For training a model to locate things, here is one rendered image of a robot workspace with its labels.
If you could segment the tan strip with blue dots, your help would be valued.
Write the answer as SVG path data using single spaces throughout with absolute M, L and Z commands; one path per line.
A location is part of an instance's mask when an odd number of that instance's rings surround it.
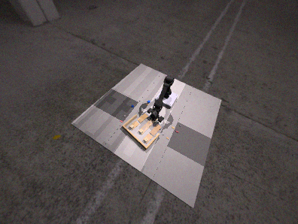
M 156 119 L 156 120 L 157 120 L 157 119 Z M 155 121 L 156 121 L 156 120 L 155 120 Z M 149 120 L 147 123 L 151 126 L 151 125 L 153 125 L 153 123 L 154 123 L 155 121 Z

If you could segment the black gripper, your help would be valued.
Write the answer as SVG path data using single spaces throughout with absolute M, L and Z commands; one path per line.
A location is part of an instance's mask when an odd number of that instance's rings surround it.
M 148 113 L 150 113 L 150 112 L 152 113 L 152 111 L 153 111 L 152 108 L 147 110 Z M 160 123 L 164 120 L 164 118 L 162 116 L 160 117 L 159 113 L 157 114 L 157 119 Z

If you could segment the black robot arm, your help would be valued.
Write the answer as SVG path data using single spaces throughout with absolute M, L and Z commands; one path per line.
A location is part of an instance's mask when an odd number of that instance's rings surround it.
M 157 114 L 162 110 L 163 108 L 163 98 L 167 98 L 172 94 L 172 90 L 170 89 L 171 85 L 174 83 L 174 78 L 167 75 L 164 79 L 163 89 L 160 93 L 159 98 L 154 102 L 153 111 L 149 118 L 152 121 L 155 121 L 157 119 Z

